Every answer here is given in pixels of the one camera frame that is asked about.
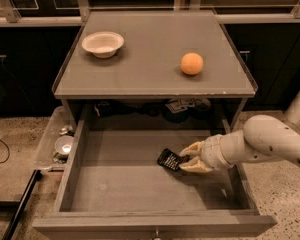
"cabinet door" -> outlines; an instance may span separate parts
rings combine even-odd
[[[76,34],[61,30],[0,29],[0,116],[50,116],[60,105],[51,88]]]
[[[300,24],[227,25],[238,51],[248,51],[247,66],[259,89],[245,110],[274,109],[265,103],[300,35]]]
[[[300,36],[265,99],[265,104],[276,104],[287,109],[300,90]]]

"gray table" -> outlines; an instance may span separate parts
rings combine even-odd
[[[124,46],[109,59],[81,47],[97,31],[123,36]],[[197,76],[180,71],[184,54],[204,59]],[[92,12],[55,90],[60,99],[171,98],[255,95],[229,40],[210,11]]]

